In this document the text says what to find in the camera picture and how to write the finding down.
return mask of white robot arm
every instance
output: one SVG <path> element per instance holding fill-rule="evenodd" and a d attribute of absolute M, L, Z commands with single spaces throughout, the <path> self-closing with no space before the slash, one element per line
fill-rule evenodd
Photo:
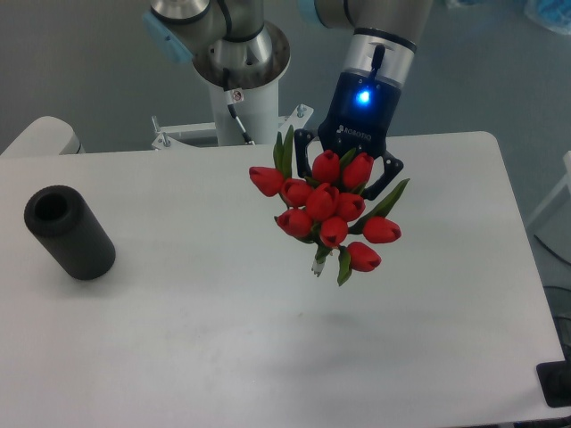
<path fill-rule="evenodd" d="M 327 28 L 353 29 L 327 118 L 317 134 L 324 150 L 343 155 L 355 148 L 392 165 L 392 171 L 367 194 L 369 198 L 376 197 L 402 168 L 386 151 L 386 133 L 432 3 L 298 0 L 309 20 Z M 264 20 L 263 0 L 152 0 L 144 21 L 171 59 L 192 58 L 209 85 L 220 145 L 239 144 L 242 139 L 273 143 L 277 81 L 287 69 L 290 49 L 282 31 Z M 244 94 L 243 103 L 233 99 L 236 89 Z M 298 171 L 307 175 L 306 145 L 301 141 L 307 144 L 316 135 L 297 136 Z"/>

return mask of cable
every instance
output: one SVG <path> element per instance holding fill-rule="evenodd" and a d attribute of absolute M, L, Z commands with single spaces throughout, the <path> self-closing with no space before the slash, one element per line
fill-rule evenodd
<path fill-rule="evenodd" d="M 222 89 L 224 90 L 224 92 L 227 92 L 230 90 L 230 85 L 229 85 L 230 70 L 224 69 L 223 73 L 224 74 L 222 77 Z M 244 142 L 248 145 L 256 145 L 256 143 L 252 140 L 252 138 L 250 137 L 250 135 L 246 131 L 244 124 L 242 123 L 242 121 L 238 117 L 238 113 L 236 113 L 236 108 L 234 108 L 234 104 L 228 105 L 228 111 L 230 112 L 230 116 L 232 116 L 232 119 L 234 119 L 236 121 L 236 123 L 238 124 L 238 126 L 240 127 L 240 131 L 242 132 L 242 138 L 244 139 Z"/>
<path fill-rule="evenodd" d="M 571 292 L 571 288 L 561 287 L 559 285 L 544 285 L 543 288 L 550 290 L 562 290 L 564 292 Z"/>
<path fill-rule="evenodd" d="M 561 263 L 563 263 L 564 265 L 570 266 L 571 267 L 571 261 L 563 259 L 561 256 L 559 256 L 554 250 L 552 250 L 544 241 L 541 240 L 541 238 L 537 235 L 534 235 L 534 238 L 537 240 L 537 242 L 543 247 L 544 250 L 546 250 L 549 254 L 551 254 L 554 258 L 556 258 L 557 260 L 559 260 Z"/>

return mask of tulip bouquet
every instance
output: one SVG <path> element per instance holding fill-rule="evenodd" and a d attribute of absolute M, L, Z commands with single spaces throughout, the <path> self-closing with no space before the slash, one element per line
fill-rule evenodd
<path fill-rule="evenodd" d="M 250 179 L 268 196 L 280 195 L 287 210 L 275 217 L 284 232 L 302 243 L 318 246 L 313 272 L 319 276 L 327 256 L 339 251 L 337 283 L 344 284 L 353 270 L 370 272 L 381 264 L 380 256 L 365 243 L 342 245 L 348 235 L 364 235 L 370 243 L 392 243 L 401 237 L 401 229 L 387 219 L 409 180 L 401 181 L 369 213 L 361 194 L 373 169 L 373 158 L 355 149 L 343 157 L 327 150 L 313 162 L 311 176 L 292 178 L 294 129 L 285 140 L 277 135 L 274 146 L 275 168 L 251 167 Z"/>

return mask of black foam tube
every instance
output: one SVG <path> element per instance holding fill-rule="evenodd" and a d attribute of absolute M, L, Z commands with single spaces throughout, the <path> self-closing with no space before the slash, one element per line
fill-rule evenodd
<path fill-rule="evenodd" d="M 46 187 L 26 204 L 29 231 L 70 276 L 87 281 L 107 272 L 115 247 L 79 192 L 65 185 Z"/>

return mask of cylinder opening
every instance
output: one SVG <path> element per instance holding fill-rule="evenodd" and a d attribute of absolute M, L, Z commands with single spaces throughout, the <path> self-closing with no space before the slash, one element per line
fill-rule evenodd
<path fill-rule="evenodd" d="M 34 208 L 35 216 L 42 221 L 57 221 L 68 212 L 68 203 L 59 193 L 42 196 Z"/>

